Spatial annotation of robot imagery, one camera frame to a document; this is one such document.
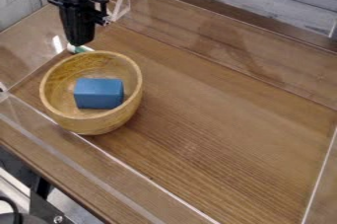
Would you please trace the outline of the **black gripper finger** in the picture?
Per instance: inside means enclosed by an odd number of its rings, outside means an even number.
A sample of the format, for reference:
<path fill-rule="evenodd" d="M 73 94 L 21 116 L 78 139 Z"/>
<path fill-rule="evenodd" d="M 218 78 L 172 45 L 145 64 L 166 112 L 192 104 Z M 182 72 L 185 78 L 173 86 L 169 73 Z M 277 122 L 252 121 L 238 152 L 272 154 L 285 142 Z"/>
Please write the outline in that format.
<path fill-rule="evenodd" d="M 80 43 L 85 44 L 94 38 L 94 20 L 88 12 L 81 12 L 78 17 Z"/>
<path fill-rule="evenodd" d="M 77 32 L 77 9 L 73 7 L 61 7 L 58 10 L 62 29 L 68 42 L 78 46 L 80 36 Z"/>

